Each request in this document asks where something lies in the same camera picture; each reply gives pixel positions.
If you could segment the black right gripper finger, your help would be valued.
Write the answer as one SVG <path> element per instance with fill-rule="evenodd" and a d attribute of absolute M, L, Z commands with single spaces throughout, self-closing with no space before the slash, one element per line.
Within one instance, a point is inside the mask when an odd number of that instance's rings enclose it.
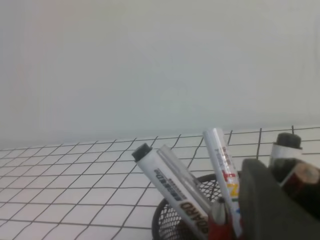
<path fill-rule="evenodd" d="M 242 163 L 239 207 L 246 240 L 320 238 L 320 222 L 291 200 L 257 159 Z"/>

